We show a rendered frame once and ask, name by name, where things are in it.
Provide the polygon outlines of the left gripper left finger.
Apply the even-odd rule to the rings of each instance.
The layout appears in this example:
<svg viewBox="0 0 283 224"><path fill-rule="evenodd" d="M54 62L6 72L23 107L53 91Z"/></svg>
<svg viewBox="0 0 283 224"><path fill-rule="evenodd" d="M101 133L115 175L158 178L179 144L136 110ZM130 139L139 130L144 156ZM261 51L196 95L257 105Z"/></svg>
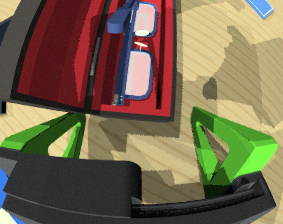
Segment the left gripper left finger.
<svg viewBox="0 0 283 224"><path fill-rule="evenodd" d="M68 112L62 116L6 137L0 147L50 156L48 153L49 146L74 127L62 157L79 158L85 125L85 114Z"/></svg>

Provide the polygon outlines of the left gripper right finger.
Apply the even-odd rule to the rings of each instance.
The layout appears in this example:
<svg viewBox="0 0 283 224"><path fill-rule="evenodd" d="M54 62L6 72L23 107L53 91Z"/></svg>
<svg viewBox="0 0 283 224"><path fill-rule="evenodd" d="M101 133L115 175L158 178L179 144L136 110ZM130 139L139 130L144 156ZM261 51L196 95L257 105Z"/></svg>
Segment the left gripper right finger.
<svg viewBox="0 0 283 224"><path fill-rule="evenodd" d="M193 107L190 120L205 199L220 196L236 177L261 171L278 148L272 136L197 106ZM203 126L229 146L229 153L222 166L208 142Z"/></svg>

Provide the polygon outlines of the blue glasses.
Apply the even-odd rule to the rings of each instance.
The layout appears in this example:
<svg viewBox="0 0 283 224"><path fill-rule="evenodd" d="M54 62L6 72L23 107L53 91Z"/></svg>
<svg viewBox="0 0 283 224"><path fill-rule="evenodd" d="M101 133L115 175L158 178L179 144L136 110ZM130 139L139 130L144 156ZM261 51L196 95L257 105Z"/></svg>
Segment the blue glasses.
<svg viewBox="0 0 283 224"><path fill-rule="evenodd" d="M141 49L141 46L148 47L143 43L135 42L140 45L140 49L131 48L131 46L133 36L151 37L155 34L157 14L158 9L155 4L140 0L126 0L122 8L118 8L107 21L109 33L116 34L124 31L112 105L124 105L125 98L145 99L151 91L153 54Z"/></svg>

